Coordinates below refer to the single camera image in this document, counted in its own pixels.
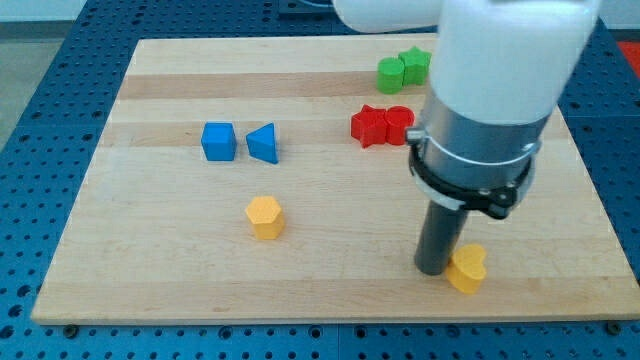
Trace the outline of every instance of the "blue block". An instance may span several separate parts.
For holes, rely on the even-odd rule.
[[[233,161],[236,156],[236,134],[231,123],[206,123],[200,142],[209,161]]]
[[[278,163],[276,149],[276,130],[273,123],[247,134],[249,155],[272,164]]]

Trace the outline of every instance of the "wood grain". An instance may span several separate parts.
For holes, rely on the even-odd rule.
[[[460,244],[488,252],[480,291],[463,295],[415,268],[427,198],[409,175],[407,149],[360,149],[349,117],[364,103],[419,111],[426,88],[383,96],[370,71],[378,58],[414,44],[433,50],[434,41],[140,42],[32,318],[162,325],[637,318],[640,289],[557,110],[525,201],[503,222],[472,214],[463,231]],[[322,57],[318,44],[348,56]],[[322,89],[305,83],[312,78]],[[229,86],[212,90],[216,84]],[[204,160],[207,120],[234,123],[234,162]],[[244,143],[271,121],[275,166],[250,158]],[[287,227],[276,241],[257,241],[244,208],[269,194]]]

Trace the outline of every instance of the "green block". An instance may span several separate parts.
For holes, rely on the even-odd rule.
[[[409,51],[401,52],[398,57],[405,66],[403,85],[424,85],[424,81],[429,74],[431,53],[422,51],[414,46]]]
[[[385,58],[378,63],[378,90],[383,94],[395,94],[402,90],[405,67],[400,59]]]

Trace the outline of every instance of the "toy block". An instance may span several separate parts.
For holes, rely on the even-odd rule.
[[[453,287],[465,294],[475,294],[487,276],[483,261],[486,250],[478,244],[469,244],[453,253],[444,273]]]
[[[209,161],[233,161],[236,156],[236,135],[231,123],[206,123],[200,143]]]
[[[276,130],[273,123],[250,132],[247,134],[246,139],[249,155],[272,164],[278,163]]]
[[[405,66],[397,58],[385,58],[378,63],[378,78],[376,85],[383,94],[395,94],[402,90]]]
[[[259,240],[276,239],[284,229],[284,215],[273,196],[256,196],[245,209],[253,232]]]
[[[423,85],[427,75],[429,74],[431,53],[422,51],[414,46],[409,51],[401,52],[398,57],[404,63],[404,78],[402,85]]]
[[[351,136],[360,140],[362,148],[373,144],[384,144],[387,140],[385,109],[375,109],[364,105],[362,110],[351,117]]]
[[[405,129],[413,125],[415,115],[404,106],[394,106],[385,114],[387,121],[387,142],[391,145],[404,145]]]

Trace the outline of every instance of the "wooden board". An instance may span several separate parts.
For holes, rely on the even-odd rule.
[[[473,214],[459,244],[488,251],[467,296],[413,265],[427,198],[405,147],[361,150],[378,59],[430,35],[144,40],[138,44],[38,297],[42,324],[481,322],[627,319],[640,290],[559,112],[535,183],[503,222]],[[232,121],[232,163],[209,163],[206,120]],[[274,121],[280,164],[244,136]],[[244,208],[271,194],[287,227],[253,238]]]

